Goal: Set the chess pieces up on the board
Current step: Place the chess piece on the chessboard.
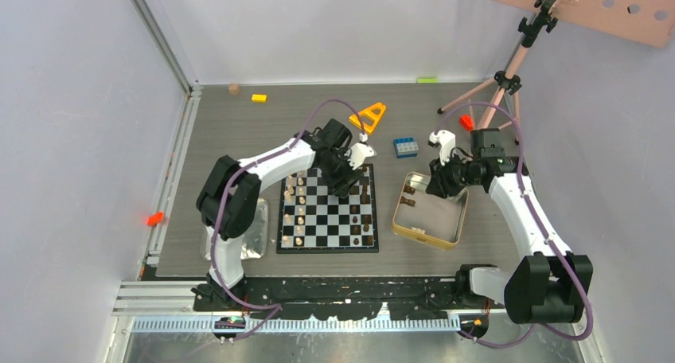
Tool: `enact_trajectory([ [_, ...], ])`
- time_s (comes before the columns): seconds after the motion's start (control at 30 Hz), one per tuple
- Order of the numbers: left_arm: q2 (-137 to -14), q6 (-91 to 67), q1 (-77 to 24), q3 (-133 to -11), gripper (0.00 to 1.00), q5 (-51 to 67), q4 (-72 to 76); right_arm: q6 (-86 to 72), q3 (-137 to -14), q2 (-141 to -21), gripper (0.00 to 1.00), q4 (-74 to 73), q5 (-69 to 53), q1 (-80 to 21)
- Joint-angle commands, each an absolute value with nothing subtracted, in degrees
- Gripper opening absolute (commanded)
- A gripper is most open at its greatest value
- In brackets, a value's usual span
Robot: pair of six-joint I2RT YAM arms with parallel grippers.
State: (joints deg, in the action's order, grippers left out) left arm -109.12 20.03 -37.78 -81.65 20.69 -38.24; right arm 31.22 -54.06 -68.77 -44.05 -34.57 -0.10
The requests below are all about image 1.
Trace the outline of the dark chess piece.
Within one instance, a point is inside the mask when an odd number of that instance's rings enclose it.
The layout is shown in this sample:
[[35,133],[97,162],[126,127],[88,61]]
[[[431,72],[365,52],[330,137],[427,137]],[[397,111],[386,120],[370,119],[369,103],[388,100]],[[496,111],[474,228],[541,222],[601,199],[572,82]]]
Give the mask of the dark chess piece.
[[362,204],[368,204],[369,203],[369,187],[367,185],[363,185],[361,187],[361,203]]

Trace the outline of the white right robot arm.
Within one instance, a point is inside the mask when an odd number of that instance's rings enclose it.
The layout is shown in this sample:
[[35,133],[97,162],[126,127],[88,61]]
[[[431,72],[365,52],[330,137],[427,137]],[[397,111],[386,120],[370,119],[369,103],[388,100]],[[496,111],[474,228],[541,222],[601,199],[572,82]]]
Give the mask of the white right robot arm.
[[497,205],[516,246],[520,263],[511,272],[492,264],[463,264],[455,299],[475,307],[483,299],[504,306],[516,324],[580,321],[587,308],[593,266],[574,253],[544,215],[520,155],[508,155],[498,129],[471,131],[470,151],[456,146],[455,135],[440,130],[428,143],[439,156],[430,161],[426,192],[456,198],[467,187],[482,187]]

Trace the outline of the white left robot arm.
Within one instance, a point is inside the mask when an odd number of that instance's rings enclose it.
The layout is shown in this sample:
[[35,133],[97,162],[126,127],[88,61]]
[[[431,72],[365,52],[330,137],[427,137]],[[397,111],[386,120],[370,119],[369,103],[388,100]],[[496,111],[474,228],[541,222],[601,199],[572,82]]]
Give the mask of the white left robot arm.
[[331,119],[324,127],[306,129],[284,144],[250,158],[220,157],[196,201],[201,222],[212,230],[209,280],[213,299],[225,310],[244,300],[238,284],[244,277],[241,236],[251,226],[259,195],[291,174],[318,169],[328,194],[345,197],[362,176],[367,159],[376,151],[361,134],[354,142],[350,130]]

